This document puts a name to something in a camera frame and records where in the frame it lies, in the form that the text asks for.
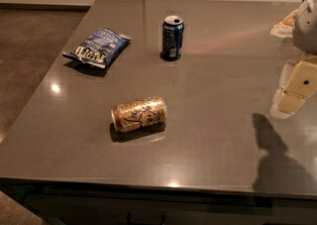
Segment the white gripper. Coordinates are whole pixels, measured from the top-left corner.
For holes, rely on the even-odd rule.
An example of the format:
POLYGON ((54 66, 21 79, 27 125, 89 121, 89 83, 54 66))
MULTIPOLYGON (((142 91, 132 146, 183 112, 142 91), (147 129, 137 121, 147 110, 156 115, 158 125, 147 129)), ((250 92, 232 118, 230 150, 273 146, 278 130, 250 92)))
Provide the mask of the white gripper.
MULTIPOLYGON (((292 37, 293 43, 299 49, 316 55, 316 3, 303 1, 298 10, 292 11, 274 25, 270 33, 279 38, 292 37)), ((287 119, 317 91, 317 56, 289 60, 282 69, 278 85, 279 88, 272 99, 270 115, 277 119, 287 119)))

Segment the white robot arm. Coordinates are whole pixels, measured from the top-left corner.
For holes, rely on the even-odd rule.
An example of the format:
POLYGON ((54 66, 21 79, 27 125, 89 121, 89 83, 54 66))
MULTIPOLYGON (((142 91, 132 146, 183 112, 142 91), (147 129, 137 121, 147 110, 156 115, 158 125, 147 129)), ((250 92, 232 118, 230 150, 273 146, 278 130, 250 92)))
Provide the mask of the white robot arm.
POLYGON ((317 0, 302 0, 270 33, 291 38, 301 51, 300 58, 289 59, 284 65, 270 108, 273 117, 286 119, 317 91, 317 0))

